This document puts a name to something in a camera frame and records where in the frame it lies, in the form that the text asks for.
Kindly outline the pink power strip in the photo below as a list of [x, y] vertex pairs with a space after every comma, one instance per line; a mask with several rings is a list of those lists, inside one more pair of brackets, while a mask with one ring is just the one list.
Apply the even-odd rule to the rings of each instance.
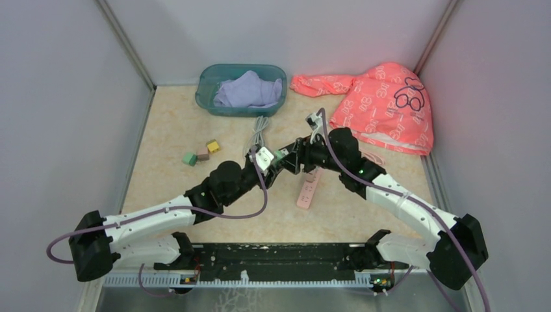
[[309, 209], [318, 183], [320, 181], [323, 170], [321, 168], [314, 169], [311, 172], [304, 173], [303, 185], [300, 190], [296, 205], [302, 209]]

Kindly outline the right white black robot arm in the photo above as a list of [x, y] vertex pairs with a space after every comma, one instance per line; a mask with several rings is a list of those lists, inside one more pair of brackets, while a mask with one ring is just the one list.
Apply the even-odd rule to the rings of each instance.
[[489, 255], [480, 222], [470, 214], [459, 217], [443, 211], [409, 192], [384, 168], [363, 157], [349, 129], [332, 130], [326, 138], [319, 134], [298, 138], [281, 152], [288, 171], [337, 172], [346, 189], [386, 209], [419, 234], [412, 239], [387, 230], [377, 232], [366, 249], [372, 267], [407, 263], [428, 270], [453, 290], [469, 280], [481, 283], [478, 269]]

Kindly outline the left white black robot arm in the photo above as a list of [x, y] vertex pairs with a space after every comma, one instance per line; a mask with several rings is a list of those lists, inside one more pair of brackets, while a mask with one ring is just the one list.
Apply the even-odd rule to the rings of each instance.
[[285, 152], [260, 148], [248, 155], [244, 166], [224, 161], [199, 185], [164, 203], [129, 214], [86, 213], [68, 238], [77, 280], [93, 281], [117, 267], [190, 267], [195, 252], [178, 228], [213, 218], [232, 219], [224, 209], [255, 187], [266, 192], [284, 156]]

